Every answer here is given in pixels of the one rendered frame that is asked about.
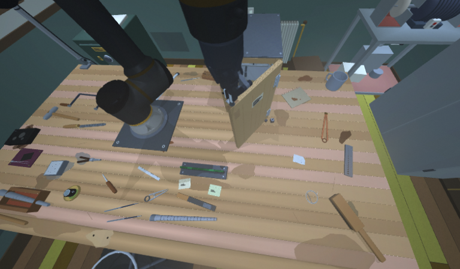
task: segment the wooden workbench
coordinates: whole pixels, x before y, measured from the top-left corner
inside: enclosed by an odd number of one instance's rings
[[[112,147],[123,123],[94,110],[94,97],[106,82],[124,80],[122,67],[75,69],[27,120],[41,132],[27,148],[43,153],[31,168],[9,166],[18,150],[0,150],[0,189],[37,188],[51,191],[50,207],[36,213],[0,210],[29,221],[16,225],[0,220],[0,229],[93,245],[86,236],[94,230],[107,234],[104,247],[217,268],[418,268],[379,157],[353,91],[347,81],[339,91],[325,88],[327,72],[282,71],[269,118],[239,149],[233,141],[220,87],[200,77],[205,68],[170,67],[180,75],[161,99],[184,101],[172,144],[167,152]],[[281,94],[302,87],[311,100],[291,108]],[[59,113],[81,120],[43,116],[54,106]],[[329,141],[321,141],[324,112],[328,112]],[[65,129],[66,124],[107,123],[87,129]],[[353,177],[343,174],[342,131],[352,136]],[[43,174],[51,161],[76,162],[84,152],[102,161],[74,164],[57,180]],[[292,161],[305,157],[305,165]],[[227,180],[191,177],[190,189],[178,190],[182,162],[227,165]],[[137,169],[149,170],[161,179]],[[101,173],[118,189],[113,194]],[[222,187],[220,197],[207,194],[210,184]],[[62,193],[81,187],[74,201]],[[151,202],[147,194],[169,189]],[[305,193],[318,193],[310,204]],[[178,192],[216,205],[215,212],[176,197]],[[365,230],[385,255],[379,263],[363,239],[352,231],[328,199],[341,193],[358,214]],[[104,210],[140,202],[104,213]],[[217,217],[216,222],[150,222],[151,214]],[[107,223],[108,220],[142,215]]]

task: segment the metal hinge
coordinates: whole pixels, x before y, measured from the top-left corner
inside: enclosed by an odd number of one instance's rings
[[[273,84],[273,87],[277,87],[278,86],[278,82],[280,82],[280,78],[281,78],[281,74],[278,74],[275,78],[275,83]]]

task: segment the green cabinet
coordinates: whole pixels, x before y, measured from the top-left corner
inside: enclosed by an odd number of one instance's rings
[[[164,65],[165,60],[153,43],[150,35],[144,29],[141,21],[135,14],[127,14],[121,27],[125,30],[128,36],[134,41],[142,52],[151,58],[158,59]],[[81,31],[76,37],[75,42],[81,49],[89,55],[89,58],[99,65],[120,65],[111,55],[106,52],[86,31]]]

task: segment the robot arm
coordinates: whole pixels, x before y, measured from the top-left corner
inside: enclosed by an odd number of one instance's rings
[[[18,1],[2,0],[0,7]],[[105,84],[96,97],[98,106],[129,125],[145,122],[152,114],[150,104],[173,83],[166,66],[144,55],[99,0],[54,1],[118,61],[128,78]],[[247,0],[179,1],[207,68],[232,105],[251,85],[241,69]]]

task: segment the mug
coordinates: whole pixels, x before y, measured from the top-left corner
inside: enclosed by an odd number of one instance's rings
[[[348,75],[343,71],[334,71],[333,73],[328,73],[326,75],[326,88],[330,91],[339,90],[342,87],[342,84],[347,81]]]

